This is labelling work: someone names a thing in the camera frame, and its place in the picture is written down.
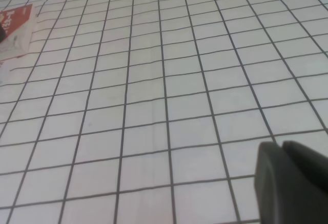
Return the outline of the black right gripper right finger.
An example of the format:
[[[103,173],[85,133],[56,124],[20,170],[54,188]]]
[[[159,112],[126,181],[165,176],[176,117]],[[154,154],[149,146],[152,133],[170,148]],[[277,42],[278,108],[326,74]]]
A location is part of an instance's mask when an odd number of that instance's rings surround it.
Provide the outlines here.
[[[327,223],[327,157],[291,140],[282,148],[301,173],[299,199],[293,207],[300,223]]]

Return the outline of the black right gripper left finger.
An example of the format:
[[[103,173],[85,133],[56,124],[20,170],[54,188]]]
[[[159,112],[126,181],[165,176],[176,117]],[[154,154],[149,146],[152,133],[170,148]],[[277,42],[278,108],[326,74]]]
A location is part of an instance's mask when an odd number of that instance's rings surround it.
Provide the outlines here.
[[[260,144],[254,186],[261,223],[301,223],[299,179],[300,172],[281,147]]]

